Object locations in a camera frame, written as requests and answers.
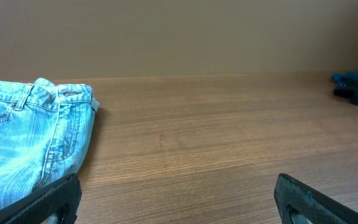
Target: denim fabric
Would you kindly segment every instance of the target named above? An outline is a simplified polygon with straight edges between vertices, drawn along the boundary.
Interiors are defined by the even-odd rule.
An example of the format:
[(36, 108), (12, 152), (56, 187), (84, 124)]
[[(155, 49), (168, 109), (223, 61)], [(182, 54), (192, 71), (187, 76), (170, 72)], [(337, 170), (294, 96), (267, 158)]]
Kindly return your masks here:
[(87, 85), (0, 82), (0, 209), (77, 172), (98, 107)]

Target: wood grain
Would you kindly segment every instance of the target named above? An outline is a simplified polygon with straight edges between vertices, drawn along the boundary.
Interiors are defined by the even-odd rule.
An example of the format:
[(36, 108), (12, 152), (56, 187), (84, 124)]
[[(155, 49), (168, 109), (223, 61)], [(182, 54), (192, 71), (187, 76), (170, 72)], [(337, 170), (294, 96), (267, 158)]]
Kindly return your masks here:
[(54, 82), (100, 102), (76, 223), (280, 223), (282, 172), (358, 212), (358, 107), (330, 73)]

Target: wooden tabletop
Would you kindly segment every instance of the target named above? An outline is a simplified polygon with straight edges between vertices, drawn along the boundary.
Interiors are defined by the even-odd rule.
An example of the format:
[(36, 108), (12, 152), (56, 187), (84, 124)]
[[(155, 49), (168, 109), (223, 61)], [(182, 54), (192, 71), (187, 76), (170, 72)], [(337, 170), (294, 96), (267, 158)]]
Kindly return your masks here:
[(76, 223), (280, 223), (287, 173), (358, 212), (358, 107), (330, 73), (54, 80), (100, 108)]

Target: gray wall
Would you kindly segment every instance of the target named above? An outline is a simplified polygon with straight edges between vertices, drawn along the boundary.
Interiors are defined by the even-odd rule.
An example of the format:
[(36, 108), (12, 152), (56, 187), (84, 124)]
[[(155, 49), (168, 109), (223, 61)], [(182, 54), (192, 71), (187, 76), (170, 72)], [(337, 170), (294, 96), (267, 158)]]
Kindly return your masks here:
[(358, 0), (0, 0), (0, 79), (358, 69)]

